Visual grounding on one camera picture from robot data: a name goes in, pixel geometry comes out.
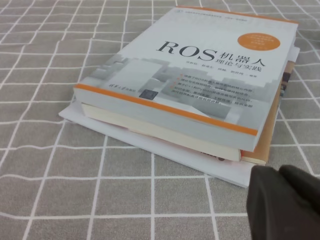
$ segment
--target white book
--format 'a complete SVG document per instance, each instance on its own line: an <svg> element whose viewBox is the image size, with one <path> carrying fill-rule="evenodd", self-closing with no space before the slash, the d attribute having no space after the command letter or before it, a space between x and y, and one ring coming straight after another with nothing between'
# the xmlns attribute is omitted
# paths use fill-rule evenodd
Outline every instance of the white book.
<svg viewBox="0 0 320 240"><path fill-rule="evenodd" d="M235 148L212 144L208 141L203 141L177 131L172 131L166 127L140 121L132 117L120 115L92 105L82 103L82 109L84 115L89 118L124 127L136 133L155 137L164 141L168 141L169 143L177 144L188 149L220 158L221 156L224 156L224 159L231 161L238 162L241 158L240 151Z"/></svg>
<svg viewBox="0 0 320 240"><path fill-rule="evenodd" d="M168 158L210 176L241 187L246 188L249 186L251 168L254 166L251 162L220 161L217 158L186 147L138 134L123 127L94 120L84 115L80 102L72 103L61 111L59 115L86 128Z"/></svg>
<svg viewBox="0 0 320 240"><path fill-rule="evenodd" d="M216 156L239 161L240 150L257 145L297 27L176 7L77 84L75 95L114 117L224 146Z"/></svg>

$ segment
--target book cover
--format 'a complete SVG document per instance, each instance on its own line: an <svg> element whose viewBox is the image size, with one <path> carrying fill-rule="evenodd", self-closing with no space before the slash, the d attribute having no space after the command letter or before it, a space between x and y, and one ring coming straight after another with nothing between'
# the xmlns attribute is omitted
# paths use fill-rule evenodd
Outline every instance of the book cover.
<svg viewBox="0 0 320 240"><path fill-rule="evenodd" d="M297 26L173 8L78 84L76 97L204 141L253 151ZM109 98L80 96L80 90ZM201 123L198 131L195 122Z"/></svg>

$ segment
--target gray tablecloth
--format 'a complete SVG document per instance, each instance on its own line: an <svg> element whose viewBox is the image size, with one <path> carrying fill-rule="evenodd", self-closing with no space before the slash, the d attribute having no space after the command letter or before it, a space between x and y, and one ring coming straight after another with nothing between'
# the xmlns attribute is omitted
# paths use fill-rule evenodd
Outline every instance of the gray tablecloth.
<svg viewBox="0 0 320 240"><path fill-rule="evenodd" d="M246 189L58 116L176 5L300 22L269 165L320 176L319 0L0 0L1 240L250 239Z"/></svg>

